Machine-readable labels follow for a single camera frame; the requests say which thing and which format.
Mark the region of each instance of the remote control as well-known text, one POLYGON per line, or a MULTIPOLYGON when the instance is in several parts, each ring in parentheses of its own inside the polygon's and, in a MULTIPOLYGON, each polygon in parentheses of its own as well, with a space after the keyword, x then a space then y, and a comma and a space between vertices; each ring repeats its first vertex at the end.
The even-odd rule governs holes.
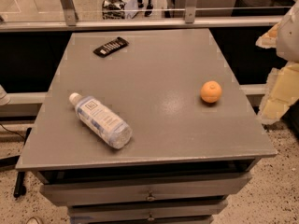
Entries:
POLYGON ((125 39, 117 37, 116 39, 109 41, 103 46, 95 49, 93 53, 100 57, 106 57, 107 55, 128 46, 128 44, 129 42, 127 42, 125 39))

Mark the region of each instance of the orange fruit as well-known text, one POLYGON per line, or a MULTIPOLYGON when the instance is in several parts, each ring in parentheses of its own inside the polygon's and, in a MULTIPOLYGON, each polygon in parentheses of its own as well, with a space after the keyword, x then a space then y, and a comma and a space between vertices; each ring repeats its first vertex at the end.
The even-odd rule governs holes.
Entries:
POLYGON ((217 102, 221 98, 222 88, 214 80, 206 82, 200 90, 200 97, 207 103, 217 102))

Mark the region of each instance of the drawer knob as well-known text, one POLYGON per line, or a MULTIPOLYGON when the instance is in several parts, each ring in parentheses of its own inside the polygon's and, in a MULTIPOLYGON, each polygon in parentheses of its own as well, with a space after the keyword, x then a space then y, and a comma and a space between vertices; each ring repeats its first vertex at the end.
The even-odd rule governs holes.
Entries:
POLYGON ((146 198, 146 200, 147 200, 148 202, 153 202, 153 201, 156 200, 156 198, 155 198, 154 196, 152 196, 152 193, 150 192, 150 193, 149 193, 149 196, 146 198))
POLYGON ((154 221, 155 220, 155 218, 154 217, 152 217, 152 214, 151 213, 149 213, 149 218, 148 218, 148 221, 154 221))

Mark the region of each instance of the speckled floor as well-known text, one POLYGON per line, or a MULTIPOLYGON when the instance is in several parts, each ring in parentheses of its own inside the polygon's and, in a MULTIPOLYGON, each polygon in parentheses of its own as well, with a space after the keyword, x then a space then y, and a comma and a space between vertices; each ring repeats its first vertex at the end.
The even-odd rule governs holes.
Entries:
MULTIPOLYGON (((28 125, 8 125, 24 134, 28 125)), ((253 178, 236 195, 213 224, 299 223, 299 142, 286 121, 267 126, 268 135, 278 150, 275 158, 261 160, 251 171, 253 178)), ((20 153, 21 139, 0 127, 0 157, 20 153)), ((25 177, 27 194, 13 197, 17 173, 0 172, 0 223, 23 224, 32 216, 45 224, 70 223, 66 208, 56 207, 38 191, 40 182, 31 174, 25 177)))

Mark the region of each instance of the bottle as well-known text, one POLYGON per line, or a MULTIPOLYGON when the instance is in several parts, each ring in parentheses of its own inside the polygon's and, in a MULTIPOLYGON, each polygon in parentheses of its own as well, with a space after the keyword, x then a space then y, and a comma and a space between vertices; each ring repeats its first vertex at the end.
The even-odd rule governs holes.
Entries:
POLYGON ((94 97, 72 93, 69 101, 78 117, 108 145, 120 149, 129 142, 132 136, 130 126, 94 97))

